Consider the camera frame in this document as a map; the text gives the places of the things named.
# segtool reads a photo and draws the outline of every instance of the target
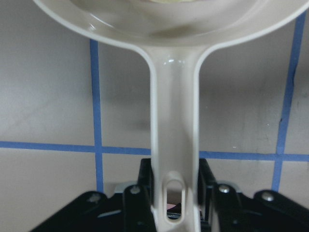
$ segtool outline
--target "silver bolt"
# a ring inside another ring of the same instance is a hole
[[[134,185],[131,189],[130,189],[130,192],[132,194],[139,194],[140,193],[140,187]]]
[[[87,200],[90,203],[98,203],[99,200],[101,200],[101,196],[97,193],[94,193],[91,195],[91,197],[89,197],[89,199]]]
[[[262,198],[268,202],[272,202],[274,200],[274,196],[270,192],[263,192]]]
[[[230,188],[227,185],[220,185],[219,191],[222,192],[222,193],[228,193],[230,191]]]

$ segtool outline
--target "grid pattern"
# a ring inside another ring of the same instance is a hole
[[[284,161],[302,161],[309,162],[308,155],[286,154],[285,141],[289,124],[290,110],[293,99],[294,76],[298,65],[303,29],[306,14],[303,13],[296,19],[294,39],[290,57],[289,71],[286,82],[286,89],[283,100],[281,122],[278,132],[278,141],[276,153],[259,154],[259,153],[232,153],[232,152],[210,152],[200,151],[200,157],[206,159],[226,159],[226,160],[270,160],[275,162],[274,173],[272,178],[272,189],[278,191],[280,187],[282,164]],[[91,77],[92,77],[92,97],[93,97],[93,117],[94,117],[94,146],[91,145],[61,145],[61,144],[41,144],[41,143],[24,143],[24,142],[1,142],[2,148],[19,148],[35,150],[53,150],[53,151],[72,151],[95,153],[96,162],[96,181],[97,190],[103,189],[103,160],[102,154],[125,154],[125,155],[150,155],[150,149],[146,148],[129,148],[129,147],[111,147],[102,144],[101,129],[101,102],[99,87],[99,65],[98,65],[98,42],[90,40],[91,54]]]

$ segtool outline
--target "white spoon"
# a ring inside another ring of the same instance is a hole
[[[309,0],[34,0],[64,26],[141,54],[151,72],[153,214],[159,232],[198,232],[198,74],[212,51],[265,35]],[[166,215],[167,185],[182,186],[182,217]]]

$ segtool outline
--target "ladle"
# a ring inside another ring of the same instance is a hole
[[[159,232],[200,231],[197,204],[198,74],[212,51],[290,22],[309,0],[34,0],[89,38],[142,55],[151,72],[152,206]],[[182,217],[166,215],[167,185],[182,187]]]

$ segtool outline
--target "tiled floor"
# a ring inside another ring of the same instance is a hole
[[[150,154],[149,69],[138,54],[99,44],[99,76],[91,75],[87,38],[32,1],[0,4],[0,231],[21,232],[80,193],[101,189],[103,180],[109,196],[118,183],[136,180],[140,159]],[[279,189],[309,207],[308,17],[289,120],[281,113],[301,19],[295,37],[292,22],[205,60],[200,149],[216,178],[245,194]],[[278,129],[284,154],[275,154]]]

